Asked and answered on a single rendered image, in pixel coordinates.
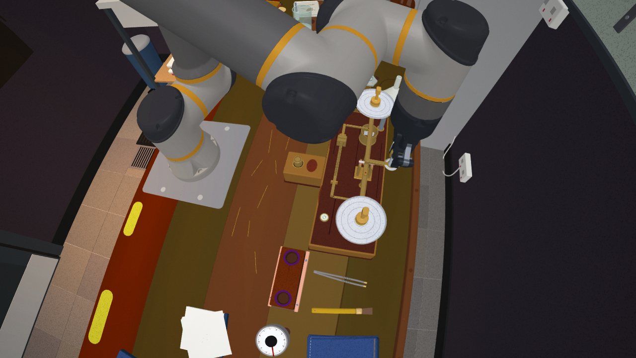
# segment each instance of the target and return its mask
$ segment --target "floor vent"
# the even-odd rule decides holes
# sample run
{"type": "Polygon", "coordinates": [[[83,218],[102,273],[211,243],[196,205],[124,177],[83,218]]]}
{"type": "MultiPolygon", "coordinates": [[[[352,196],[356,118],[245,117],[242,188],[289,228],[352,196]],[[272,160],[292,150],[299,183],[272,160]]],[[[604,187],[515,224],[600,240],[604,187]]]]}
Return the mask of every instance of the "floor vent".
{"type": "Polygon", "coordinates": [[[146,138],[143,132],[141,133],[141,135],[139,135],[139,139],[137,140],[137,145],[145,145],[146,147],[155,146],[153,142],[149,141],[148,138],[146,138]]]}
{"type": "Polygon", "coordinates": [[[135,159],[132,160],[130,167],[135,169],[146,169],[154,152],[155,149],[152,147],[139,147],[137,155],[135,155],[135,159]]]}

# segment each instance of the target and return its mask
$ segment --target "brass knob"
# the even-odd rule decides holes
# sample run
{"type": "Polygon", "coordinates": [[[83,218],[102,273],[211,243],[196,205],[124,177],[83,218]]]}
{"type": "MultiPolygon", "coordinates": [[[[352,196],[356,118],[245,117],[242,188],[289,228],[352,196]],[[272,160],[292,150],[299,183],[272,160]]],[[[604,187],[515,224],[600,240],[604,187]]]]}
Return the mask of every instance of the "brass knob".
{"type": "Polygon", "coordinates": [[[362,226],[366,225],[367,221],[369,221],[369,208],[365,206],[362,208],[362,211],[356,215],[356,223],[362,226]]]}
{"type": "Polygon", "coordinates": [[[294,166],[295,166],[296,168],[300,168],[300,167],[302,167],[302,166],[303,166],[303,159],[302,159],[299,155],[297,155],[296,157],[294,157],[294,166]]]}
{"type": "Polygon", "coordinates": [[[382,91],[382,87],[378,86],[375,88],[375,97],[371,98],[371,105],[373,107],[380,106],[380,92],[382,91]]]}

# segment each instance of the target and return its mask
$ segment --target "paintbrush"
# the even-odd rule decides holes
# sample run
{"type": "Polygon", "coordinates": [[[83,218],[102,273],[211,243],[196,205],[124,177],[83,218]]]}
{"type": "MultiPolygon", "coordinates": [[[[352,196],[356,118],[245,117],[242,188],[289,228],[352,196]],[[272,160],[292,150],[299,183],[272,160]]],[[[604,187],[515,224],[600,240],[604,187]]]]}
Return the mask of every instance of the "paintbrush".
{"type": "Polygon", "coordinates": [[[312,313],[334,313],[340,315],[372,315],[372,308],[312,308],[312,313]]]}

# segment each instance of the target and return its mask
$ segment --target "yellow brush handle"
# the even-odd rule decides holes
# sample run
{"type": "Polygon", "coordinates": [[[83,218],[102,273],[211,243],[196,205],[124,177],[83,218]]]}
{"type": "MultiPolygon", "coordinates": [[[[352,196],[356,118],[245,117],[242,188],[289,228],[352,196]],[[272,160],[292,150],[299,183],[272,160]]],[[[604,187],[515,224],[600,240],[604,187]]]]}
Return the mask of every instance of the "yellow brush handle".
{"type": "Polygon", "coordinates": [[[334,313],[337,315],[338,314],[355,315],[356,309],[355,308],[312,308],[312,313],[334,313]]]}

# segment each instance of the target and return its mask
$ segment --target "white paper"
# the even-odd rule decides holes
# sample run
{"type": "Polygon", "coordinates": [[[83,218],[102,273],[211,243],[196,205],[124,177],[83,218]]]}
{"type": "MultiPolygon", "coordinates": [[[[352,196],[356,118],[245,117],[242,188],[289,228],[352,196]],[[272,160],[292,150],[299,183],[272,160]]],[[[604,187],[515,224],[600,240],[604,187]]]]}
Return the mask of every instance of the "white paper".
{"type": "Polygon", "coordinates": [[[215,358],[232,354],[223,311],[186,307],[181,326],[181,349],[187,350],[190,358],[215,358]]]}
{"type": "Polygon", "coordinates": [[[309,5],[312,7],[312,17],[318,16],[318,1],[295,1],[294,6],[296,5],[309,5]]]}

